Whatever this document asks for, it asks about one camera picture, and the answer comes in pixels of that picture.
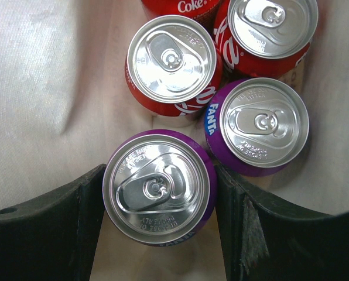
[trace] red can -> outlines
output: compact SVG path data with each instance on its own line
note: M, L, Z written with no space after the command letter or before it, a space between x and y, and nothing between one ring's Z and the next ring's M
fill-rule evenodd
M212 27L221 0L142 0L148 19L164 15L180 15Z
M175 127L195 119L218 90L222 74L223 60L211 36L199 23L177 15L143 25L125 64L133 96L153 115L172 117L169 125Z
M316 0L225 0L213 33L229 72L278 78L304 58L317 21Z

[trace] coca-cola can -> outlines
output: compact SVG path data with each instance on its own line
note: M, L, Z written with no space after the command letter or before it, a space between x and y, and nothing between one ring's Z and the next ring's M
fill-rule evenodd
M221 0L141 0L148 19L164 15L180 15L211 28Z
M318 17L316 0L225 0L213 33L228 71L278 78L306 55Z
M191 136L245 176L268 176L302 150L309 116L299 95L271 78L232 82L215 95Z
M204 149L188 136L151 130L114 152L102 192L121 232L146 245L171 246L192 237L210 218L216 173Z
M177 15L141 27L125 64L133 96L172 127L197 118L218 90L222 74L223 60L211 36L199 23Z

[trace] aluminum can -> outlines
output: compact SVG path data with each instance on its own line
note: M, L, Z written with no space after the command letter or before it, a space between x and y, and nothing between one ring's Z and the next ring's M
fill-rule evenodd
M216 173L204 149L188 136L146 131L112 155L103 199L109 217L125 235L152 246L176 245L210 218Z
M278 78L306 55L318 17L316 0L225 0L213 33L228 71Z
M211 36L199 23L176 15L141 27L125 63L133 96L154 116L176 117L170 120L174 127L195 120L218 90L222 74L223 61Z
M141 0L148 19L180 15L196 20L205 28L212 27L221 0Z
M245 176L268 176L302 150L309 116L298 94L271 78L237 80L223 87L206 109L194 139L224 165Z

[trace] embossed text on lid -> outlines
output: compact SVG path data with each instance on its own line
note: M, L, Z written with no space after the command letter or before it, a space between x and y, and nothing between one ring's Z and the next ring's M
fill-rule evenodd
M267 59L299 52L311 40L317 21L316 0L232 0L228 9L237 42Z
M220 127L230 150L256 167L291 161L309 133L309 116L298 94L270 79L250 79L236 86L224 101Z
M127 65L134 83L149 98L178 103L197 96L209 84L216 49L199 23L184 16L162 16L136 33Z
M200 156L166 135L146 135L120 148L103 184L108 215L127 236L161 244L187 234L202 218L210 182Z

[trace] can lid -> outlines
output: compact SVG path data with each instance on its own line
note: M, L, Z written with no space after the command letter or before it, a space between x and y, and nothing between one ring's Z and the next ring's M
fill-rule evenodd
M195 20L161 16L137 31L128 49L127 66L143 94L175 104L196 97L210 83L216 68L216 48Z
M112 156L103 181L108 215L127 236L146 244L188 234L206 211L210 179L193 148L153 134L126 143Z
M309 116L298 94L270 78L254 78L236 86L220 112L224 141L238 158L255 167L277 167L302 150Z
M235 40L266 59L289 57L307 45L316 30L316 0L231 0L228 23Z

